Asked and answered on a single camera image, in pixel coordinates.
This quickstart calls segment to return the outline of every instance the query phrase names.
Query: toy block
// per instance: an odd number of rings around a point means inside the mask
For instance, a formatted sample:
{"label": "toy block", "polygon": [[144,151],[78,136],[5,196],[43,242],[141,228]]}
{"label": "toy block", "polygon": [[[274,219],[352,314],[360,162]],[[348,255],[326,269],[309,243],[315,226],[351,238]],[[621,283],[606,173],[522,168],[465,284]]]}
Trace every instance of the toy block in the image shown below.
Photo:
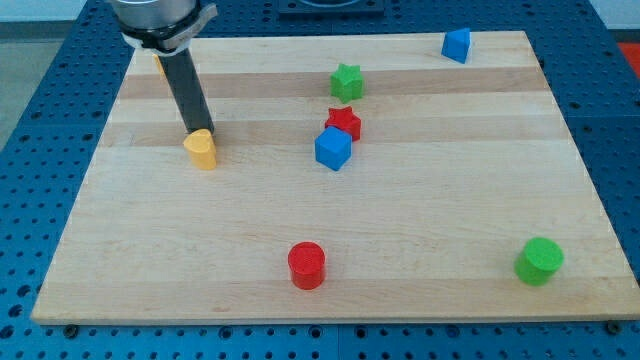
{"label": "toy block", "polygon": [[296,244],[289,251],[291,281],[303,290],[315,289],[325,278],[325,256],[322,248],[311,241]]}
{"label": "toy block", "polygon": [[515,261],[514,270],[524,283],[540,286],[549,281],[563,261],[564,255],[558,244],[536,237],[527,242]]}
{"label": "toy block", "polygon": [[442,56],[464,64],[467,61],[470,45],[471,32],[469,28],[448,32],[444,35]]}
{"label": "toy block", "polygon": [[195,167],[201,170],[212,170],[216,167],[216,145],[208,129],[192,132],[183,145]]}
{"label": "toy block", "polygon": [[331,96],[335,96],[343,104],[353,99],[360,99],[364,93],[364,78],[360,73],[360,65],[338,65],[338,70],[331,74]]}
{"label": "toy block", "polygon": [[324,123],[324,127],[326,129],[329,126],[349,133],[353,141],[360,140],[362,121],[353,113],[351,106],[344,109],[329,109],[329,119]]}
{"label": "toy block", "polygon": [[334,171],[351,157],[351,135],[329,126],[315,141],[316,161]]}

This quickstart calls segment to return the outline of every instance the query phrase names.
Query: blue pegboard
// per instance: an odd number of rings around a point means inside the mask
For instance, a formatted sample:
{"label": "blue pegboard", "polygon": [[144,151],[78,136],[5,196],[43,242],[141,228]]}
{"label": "blue pegboard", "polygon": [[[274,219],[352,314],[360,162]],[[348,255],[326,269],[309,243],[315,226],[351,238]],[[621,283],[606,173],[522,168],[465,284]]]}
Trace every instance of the blue pegboard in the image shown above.
{"label": "blue pegboard", "polygon": [[[278,19],[270,0],[218,5],[202,36],[525,30],[640,277],[640,87],[587,1],[387,0],[384,16],[291,19]],[[640,322],[81,327],[73,339],[34,324],[28,315],[132,53],[108,4],[89,0],[0,154],[0,359],[640,358]]]}

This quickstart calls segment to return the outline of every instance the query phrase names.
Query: wood grain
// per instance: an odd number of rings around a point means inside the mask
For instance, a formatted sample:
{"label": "wood grain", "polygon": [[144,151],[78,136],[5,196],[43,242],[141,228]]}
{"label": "wood grain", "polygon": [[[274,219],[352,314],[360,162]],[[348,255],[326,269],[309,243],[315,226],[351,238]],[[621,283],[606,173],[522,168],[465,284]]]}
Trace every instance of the wood grain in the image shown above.
{"label": "wood grain", "polygon": [[[194,168],[167,84],[136,52],[32,313],[43,324],[632,319],[640,290],[522,32],[195,40],[218,167]],[[337,62],[360,62],[362,140],[314,161]],[[540,288],[513,261],[548,236]],[[327,280],[286,256],[313,240]]]}

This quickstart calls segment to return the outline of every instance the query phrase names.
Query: blue block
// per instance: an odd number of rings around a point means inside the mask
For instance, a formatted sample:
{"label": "blue block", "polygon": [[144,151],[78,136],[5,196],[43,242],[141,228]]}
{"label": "blue block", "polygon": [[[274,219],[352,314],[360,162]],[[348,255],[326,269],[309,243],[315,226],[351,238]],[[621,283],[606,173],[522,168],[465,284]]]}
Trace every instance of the blue block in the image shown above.
{"label": "blue block", "polygon": [[351,135],[333,126],[316,138],[316,161],[338,171],[351,157]]}
{"label": "blue block", "polygon": [[442,56],[464,64],[467,61],[470,44],[471,32],[469,28],[448,32],[444,36]]}

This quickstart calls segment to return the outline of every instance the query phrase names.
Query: red star block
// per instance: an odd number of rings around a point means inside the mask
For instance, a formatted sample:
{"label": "red star block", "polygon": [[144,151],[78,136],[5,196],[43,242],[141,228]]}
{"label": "red star block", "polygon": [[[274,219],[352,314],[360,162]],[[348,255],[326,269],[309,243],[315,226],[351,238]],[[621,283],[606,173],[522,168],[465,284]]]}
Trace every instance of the red star block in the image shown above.
{"label": "red star block", "polygon": [[351,106],[344,109],[329,109],[329,119],[324,123],[324,128],[336,127],[351,135],[353,141],[360,140],[362,121],[353,113]]}

